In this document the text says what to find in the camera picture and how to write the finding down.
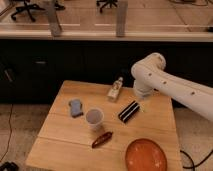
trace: wooden table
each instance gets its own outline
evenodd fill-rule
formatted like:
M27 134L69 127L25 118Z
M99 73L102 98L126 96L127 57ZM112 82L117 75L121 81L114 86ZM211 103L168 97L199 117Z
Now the wooden table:
M56 171L125 171L125 152L135 139L148 138L164 150L168 170L182 170L171 99L159 92L140 102L141 109L127 124L117 114L133 100L132 88L122 88L116 103L107 100L110 85L65 81L49 111L27 158L27 165ZM92 132L85 115L70 117L68 102L79 98L83 111L99 107L105 117L103 129ZM97 149L92 142L104 131L112 139Z

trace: black cord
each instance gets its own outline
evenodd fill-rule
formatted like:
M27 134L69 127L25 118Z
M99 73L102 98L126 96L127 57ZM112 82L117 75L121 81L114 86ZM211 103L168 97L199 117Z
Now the black cord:
M8 124L9 124L9 127L10 127L10 134L9 134L9 138L8 138L8 141L7 141L7 148L5 150L5 153L3 154L3 156L0 159L0 163L2 162L4 157L7 155L8 150L9 150L9 146L10 146L10 140L11 140L11 136L12 136L12 132L13 132L12 125L11 125L12 112L13 112L13 104L12 104L11 109L10 109L10 116L9 116L9 120L8 120Z
M213 1L211 1L211 0L205 0L204 4L197 4L197 3L193 3L193 2L186 2L186 1L183 1L183 0L169 0L169 1L172 2L172 3L175 3L175 4L189 4L189 5L194 5L194 6L208 6L209 2L213 3Z
M186 153L185 151L182 151L182 150L180 150L180 152L183 153L184 155L186 155L192 163L192 166L183 166L183 168L192 169L193 171L195 171L196 167L199 167L201 164L203 164L213 154L213 149L210 151L210 153L206 157L204 157L204 159L200 163L198 163L196 165L194 164L194 161L192 160L191 156L188 153Z

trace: floor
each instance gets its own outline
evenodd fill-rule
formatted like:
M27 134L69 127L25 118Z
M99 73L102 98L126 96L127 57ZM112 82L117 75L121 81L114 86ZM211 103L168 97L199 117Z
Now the floor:
M42 1L35 1L40 6ZM213 3L207 6L177 4L175 0L127 0L126 31L171 31L196 32L205 31L206 26L213 22ZM206 0L196 0L202 5ZM116 8L106 8L100 14L96 0L59 0L66 6L66 10L57 11L59 22L63 30L112 31L116 24ZM10 15L15 9L0 16L0 27L5 29L49 29L44 11L32 11L36 22L32 23L27 13L17 15L13 21Z
M44 171L26 166L26 157L50 109L46 104L0 104L0 159L5 153L10 127L12 135L4 161L18 164L20 171ZM195 163L200 162L213 148L213 124L187 108L174 109L180 149L191 155ZM183 165L189 161L182 155ZM212 171L211 156L196 171Z

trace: black cabinet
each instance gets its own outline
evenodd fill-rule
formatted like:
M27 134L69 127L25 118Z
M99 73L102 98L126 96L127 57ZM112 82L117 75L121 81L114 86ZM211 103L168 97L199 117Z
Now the black cabinet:
M131 87L132 65L153 52L166 58L166 72L213 86L212 43L7 39L0 47L0 102L52 102L64 80L123 76Z

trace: orange plate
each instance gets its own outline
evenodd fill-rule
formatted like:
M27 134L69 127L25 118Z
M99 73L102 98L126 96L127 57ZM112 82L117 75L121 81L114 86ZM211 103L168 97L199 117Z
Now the orange plate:
M137 139L126 150L128 171L166 171L167 161L163 150L149 139Z

